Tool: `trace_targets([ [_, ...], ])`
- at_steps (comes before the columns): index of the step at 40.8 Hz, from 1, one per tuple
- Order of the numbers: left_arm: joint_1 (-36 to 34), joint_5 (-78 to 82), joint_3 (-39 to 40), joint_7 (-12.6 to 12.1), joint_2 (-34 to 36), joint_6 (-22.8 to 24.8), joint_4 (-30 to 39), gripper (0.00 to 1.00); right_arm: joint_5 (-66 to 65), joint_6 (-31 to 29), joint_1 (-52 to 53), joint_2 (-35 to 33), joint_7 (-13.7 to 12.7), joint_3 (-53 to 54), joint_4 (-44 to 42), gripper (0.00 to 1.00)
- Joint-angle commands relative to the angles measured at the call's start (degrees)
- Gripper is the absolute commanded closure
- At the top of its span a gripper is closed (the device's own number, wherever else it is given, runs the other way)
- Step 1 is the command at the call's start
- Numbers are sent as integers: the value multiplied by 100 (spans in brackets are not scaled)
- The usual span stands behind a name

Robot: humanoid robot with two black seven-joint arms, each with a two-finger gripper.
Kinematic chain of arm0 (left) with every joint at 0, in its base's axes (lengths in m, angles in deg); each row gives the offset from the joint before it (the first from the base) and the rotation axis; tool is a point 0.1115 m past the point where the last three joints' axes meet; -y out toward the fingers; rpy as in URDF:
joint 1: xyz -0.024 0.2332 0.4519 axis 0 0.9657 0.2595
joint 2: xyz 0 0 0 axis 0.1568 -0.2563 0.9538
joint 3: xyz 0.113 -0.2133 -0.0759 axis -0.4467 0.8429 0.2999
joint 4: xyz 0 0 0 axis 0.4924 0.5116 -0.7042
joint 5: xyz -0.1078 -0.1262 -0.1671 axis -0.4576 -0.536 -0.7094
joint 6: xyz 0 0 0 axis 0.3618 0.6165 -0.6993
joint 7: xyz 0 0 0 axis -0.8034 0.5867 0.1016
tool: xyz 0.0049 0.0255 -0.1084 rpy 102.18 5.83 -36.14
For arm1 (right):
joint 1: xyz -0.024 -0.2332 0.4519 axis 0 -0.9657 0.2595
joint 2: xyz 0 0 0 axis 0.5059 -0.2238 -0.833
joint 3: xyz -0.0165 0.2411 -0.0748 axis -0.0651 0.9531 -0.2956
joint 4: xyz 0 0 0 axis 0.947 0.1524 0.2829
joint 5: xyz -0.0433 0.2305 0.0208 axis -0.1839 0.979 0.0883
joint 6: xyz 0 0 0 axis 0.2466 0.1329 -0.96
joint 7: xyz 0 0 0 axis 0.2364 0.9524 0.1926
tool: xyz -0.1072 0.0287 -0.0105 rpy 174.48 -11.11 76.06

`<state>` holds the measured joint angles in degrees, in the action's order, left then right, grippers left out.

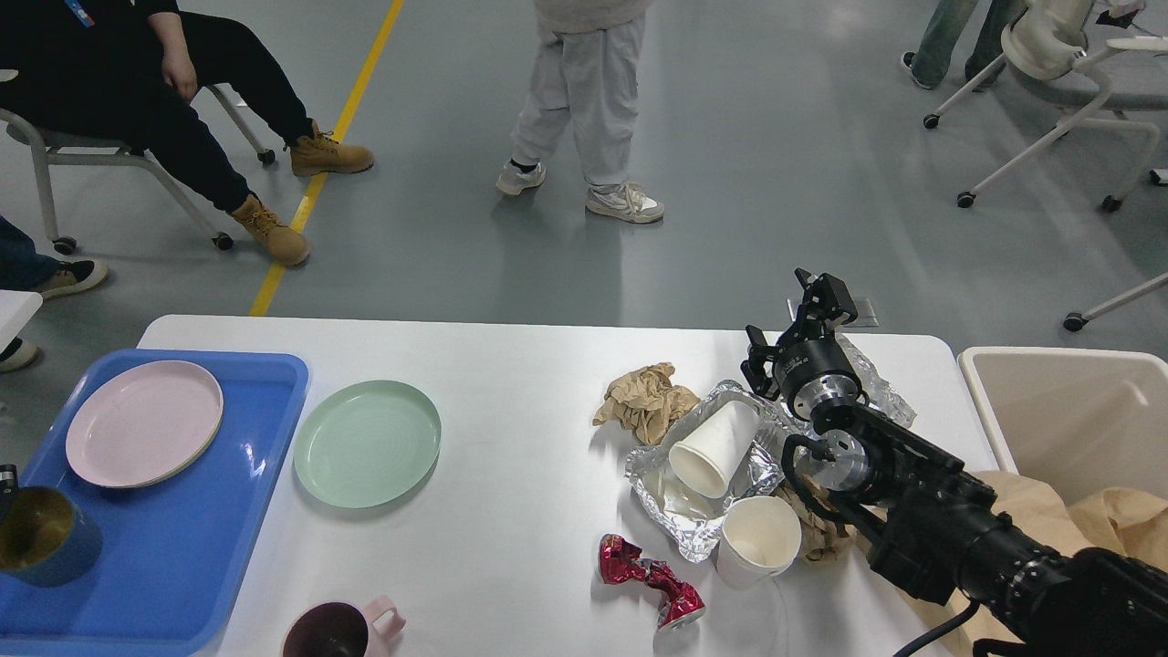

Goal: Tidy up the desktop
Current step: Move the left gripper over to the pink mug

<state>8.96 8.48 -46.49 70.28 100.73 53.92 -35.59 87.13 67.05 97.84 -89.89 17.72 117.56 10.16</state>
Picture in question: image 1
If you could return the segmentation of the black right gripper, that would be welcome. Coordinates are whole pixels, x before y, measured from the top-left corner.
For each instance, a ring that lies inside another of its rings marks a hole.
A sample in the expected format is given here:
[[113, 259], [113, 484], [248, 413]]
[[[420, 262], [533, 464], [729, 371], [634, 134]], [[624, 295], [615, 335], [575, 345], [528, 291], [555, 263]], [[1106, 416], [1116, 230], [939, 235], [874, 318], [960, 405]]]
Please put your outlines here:
[[748, 357], [741, 371], [755, 395], [769, 401], [780, 397], [794, 417], [809, 422], [815, 408], [826, 402], [865, 403], [858, 374], [833, 338], [835, 328], [854, 323], [860, 313], [842, 279], [830, 274], [814, 276], [801, 267], [794, 275], [804, 290], [794, 334], [805, 340], [777, 350], [762, 328], [746, 325]]

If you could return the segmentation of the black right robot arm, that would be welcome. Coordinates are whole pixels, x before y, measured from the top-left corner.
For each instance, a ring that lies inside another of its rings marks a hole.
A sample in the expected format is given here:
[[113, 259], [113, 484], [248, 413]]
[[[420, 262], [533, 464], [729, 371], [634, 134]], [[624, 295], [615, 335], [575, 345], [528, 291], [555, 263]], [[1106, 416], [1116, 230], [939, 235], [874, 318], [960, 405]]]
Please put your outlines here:
[[756, 395], [780, 401], [812, 433], [783, 441], [780, 465], [820, 518], [858, 530], [871, 569], [913, 599], [969, 606], [901, 649], [918, 652], [981, 608], [1014, 635], [979, 639], [976, 656], [1163, 656], [1164, 570], [1112, 549], [1061, 556], [993, 513], [996, 491], [955, 456], [869, 403], [835, 328], [858, 316], [843, 281], [797, 269], [802, 300], [769, 344], [748, 326], [741, 366]]

